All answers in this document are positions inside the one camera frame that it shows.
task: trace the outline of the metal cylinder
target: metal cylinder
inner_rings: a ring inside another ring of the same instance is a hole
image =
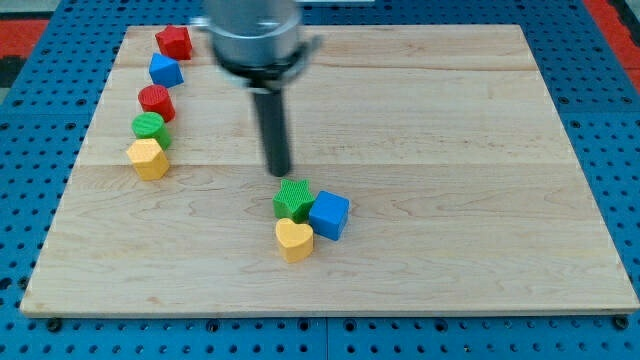
[[[204,0],[216,55],[237,65],[267,66],[299,45],[300,9],[294,0]]]
[[[282,91],[252,95],[256,105],[267,169],[273,176],[284,176],[291,168],[291,159]]]

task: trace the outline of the wood grain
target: wood grain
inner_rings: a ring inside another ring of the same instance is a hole
[[[242,91],[191,32],[172,164],[128,163],[159,28],[133,27],[22,310],[33,317],[486,316],[640,305],[517,26],[309,27],[291,88],[295,169],[348,197],[342,240],[278,255]]]

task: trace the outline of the blue block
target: blue block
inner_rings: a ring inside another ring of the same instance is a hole
[[[154,53],[149,65],[149,75],[154,84],[167,89],[184,82],[178,62],[162,54]]]
[[[327,191],[320,191],[309,211],[309,225],[316,234],[337,241],[347,224],[348,217],[348,199]]]

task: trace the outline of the yellow block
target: yellow block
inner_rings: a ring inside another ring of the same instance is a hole
[[[276,223],[276,238],[280,255],[288,263],[303,260],[313,251],[313,229],[307,224],[280,219]]]
[[[169,170],[169,160],[156,139],[138,139],[127,149],[127,156],[142,180],[157,180]]]

